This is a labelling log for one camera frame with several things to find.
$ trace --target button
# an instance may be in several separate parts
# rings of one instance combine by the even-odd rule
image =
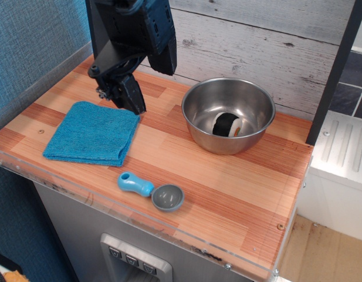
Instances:
[[[139,262],[136,258],[126,255],[126,261],[132,266],[139,266]]]
[[[112,247],[109,247],[109,253],[115,258],[118,258],[118,259],[122,258],[121,252],[116,249],[113,249]]]
[[[156,275],[156,268],[150,266],[149,264],[143,263],[143,269],[145,272],[148,272],[152,275]]]

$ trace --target beige floor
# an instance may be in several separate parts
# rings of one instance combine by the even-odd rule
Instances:
[[[362,241],[297,216],[280,276],[291,282],[361,282]]]

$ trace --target white wood panel wall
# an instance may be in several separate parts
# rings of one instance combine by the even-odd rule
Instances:
[[[187,85],[214,77],[249,80],[276,108],[312,120],[354,0],[170,0],[178,66],[163,76]]]

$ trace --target blue textured wall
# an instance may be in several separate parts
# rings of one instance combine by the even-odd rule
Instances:
[[[84,0],[0,0],[0,128],[90,55],[89,42]],[[31,282],[71,282],[35,196],[0,169],[0,253]]]
[[[0,1],[0,111],[89,41],[84,0]]]

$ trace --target black and white object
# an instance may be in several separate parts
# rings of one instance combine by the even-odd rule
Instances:
[[[242,128],[242,119],[233,113],[218,113],[213,121],[212,134],[223,137],[235,137]]]

